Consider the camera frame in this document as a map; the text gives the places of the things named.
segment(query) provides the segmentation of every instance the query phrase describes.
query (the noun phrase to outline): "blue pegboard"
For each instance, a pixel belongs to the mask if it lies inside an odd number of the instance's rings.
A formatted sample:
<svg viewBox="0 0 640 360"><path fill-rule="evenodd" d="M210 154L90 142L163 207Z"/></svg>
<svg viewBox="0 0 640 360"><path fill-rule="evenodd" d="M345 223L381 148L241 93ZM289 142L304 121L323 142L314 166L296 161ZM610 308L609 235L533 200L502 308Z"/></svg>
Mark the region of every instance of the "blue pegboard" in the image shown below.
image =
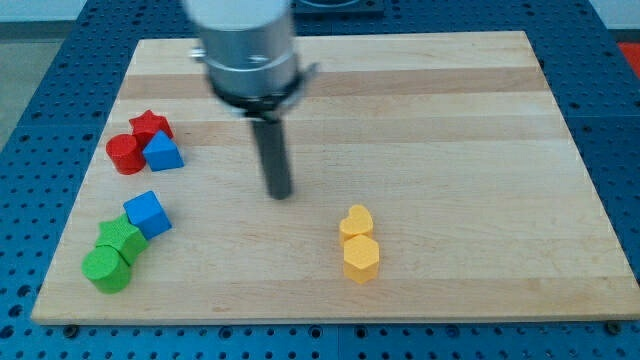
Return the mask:
<svg viewBox="0 0 640 360"><path fill-rule="evenodd" d="M487 30L526 31L640 277L640 83L586 0L387 0L383 16L297 19L300 35ZM32 323L137 41L192 36L177 1L87 2L0 154L0 359L640 358L640 322L81 327L71 337Z"/></svg>

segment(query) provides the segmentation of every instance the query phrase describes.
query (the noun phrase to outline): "gray floor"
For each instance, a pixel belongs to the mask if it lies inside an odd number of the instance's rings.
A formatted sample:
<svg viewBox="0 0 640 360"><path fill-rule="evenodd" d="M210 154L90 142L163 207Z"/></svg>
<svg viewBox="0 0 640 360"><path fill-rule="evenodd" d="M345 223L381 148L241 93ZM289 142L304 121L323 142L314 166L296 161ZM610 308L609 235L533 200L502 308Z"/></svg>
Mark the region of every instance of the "gray floor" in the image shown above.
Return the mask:
<svg viewBox="0 0 640 360"><path fill-rule="evenodd" d="M62 41L0 42L0 149L20 120Z"/></svg>

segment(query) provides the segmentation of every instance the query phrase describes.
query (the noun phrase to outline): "toy block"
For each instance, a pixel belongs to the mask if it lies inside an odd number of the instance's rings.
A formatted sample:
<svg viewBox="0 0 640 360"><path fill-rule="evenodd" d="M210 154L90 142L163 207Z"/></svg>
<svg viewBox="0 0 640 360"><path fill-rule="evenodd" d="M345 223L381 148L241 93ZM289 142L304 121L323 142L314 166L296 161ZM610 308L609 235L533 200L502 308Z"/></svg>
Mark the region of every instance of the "toy block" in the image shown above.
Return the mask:
<svg viewBox="0 0 640 360"><path fill-rule="evenodd" d="M121 291L131 280L131 268L110 246L99 246L88 253L82 261L82 274L105 294Z"/></svg>
<svg viewBox="0 0 640 360"><path fill-rule="evenodd" d="M171 229L169 218L153 191L147 191L125 202L124 210L129 222L138 227L147 240Z"/></svg>
<svg viewBox="0 0 640 360"><path fill-rule="evenodd" d="M140 229L129 223L127 214L122 214L113 221L100 223L100 235L96 241L96 247L99 246L111 246L120 253L127 265L133 266L149 243Z"/></svg>
<svg viewBox="0 0 640 360"><path fill-rule="evenodd" d="M146 160L140 152L138 140L133 135L120 134L111 138L106 146L107 155L123 175L135 174L144 168Z"/></svg>
<svg viewBox="0 0 640 360"><path fill-rule="evenodd" d="M153 136L153 139L142 151L142 155L149 163L151 171L175 169L184 166L178 146L162 130Z"/></svg>
<svg viewBox="0 0 640 360"><path fill-rule="evenodd" d="M349 216L340 221L340 246L344 247L345 241L358 235L373 235L373 218L363 205L353 205Z"/></svg>
<svg viewBox="0 0 640 360"><path fill-rule="evenodd" d="M169 127L169 122L164 116L156 115L151 110L145 111L142 115L129 119L133 127L133 136L138 139L140 148L144 149L158 130L164 131L169 138L173 138L173 132Z"/></svg>
<svg viewBox="0 0 640 360"><path fill-rule="evenodd" d="M366 235L357 235L344 244L344 275L364 284L378 277L380 247Z"/></svg>

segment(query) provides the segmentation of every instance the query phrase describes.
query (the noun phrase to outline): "yellow hexagon block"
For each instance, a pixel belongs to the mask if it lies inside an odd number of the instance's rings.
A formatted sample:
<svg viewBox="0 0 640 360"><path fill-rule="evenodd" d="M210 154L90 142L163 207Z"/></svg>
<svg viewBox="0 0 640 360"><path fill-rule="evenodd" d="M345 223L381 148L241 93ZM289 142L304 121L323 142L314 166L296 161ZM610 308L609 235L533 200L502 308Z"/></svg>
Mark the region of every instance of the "yellow hexagon block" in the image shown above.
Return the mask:
<svg viewBox="0 0 640 360"><path fill-rule="evenodd" d="M380 247L366 235L358 235L344 244L344 275L364 284L378 277Z"/></svg>
<svg viewBox="0 0 640 360"><path fill-rule="evenodd" d="M373 235L373 218L366 207L353 205L349 208L349 216L340 221L340 246L358 235Z"/></svg>

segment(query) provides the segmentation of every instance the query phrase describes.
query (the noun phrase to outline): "green block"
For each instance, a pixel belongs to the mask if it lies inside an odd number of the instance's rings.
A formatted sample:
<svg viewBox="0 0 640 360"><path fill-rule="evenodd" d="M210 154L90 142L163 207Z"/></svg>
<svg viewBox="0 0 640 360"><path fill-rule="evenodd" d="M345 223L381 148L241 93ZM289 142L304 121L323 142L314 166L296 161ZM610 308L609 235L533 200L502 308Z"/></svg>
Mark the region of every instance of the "green block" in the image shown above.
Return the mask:
<svg viewBox="0 0 640 360"><path fill-rule="evenodd" d="M131 280L131 268L110 246L100 246L88 253L82 261L82 273L105 294L121 291Z"/></svg>
<svg viewBox="0 0 640 360"><path fill-rule="evenodd" d="M129 223L127 214L122 214L113 221L100 223L100 235L96 247L111 246L118 250L129 266L133 266L136 258L149 242L144 238L140 229Z"/></svg>

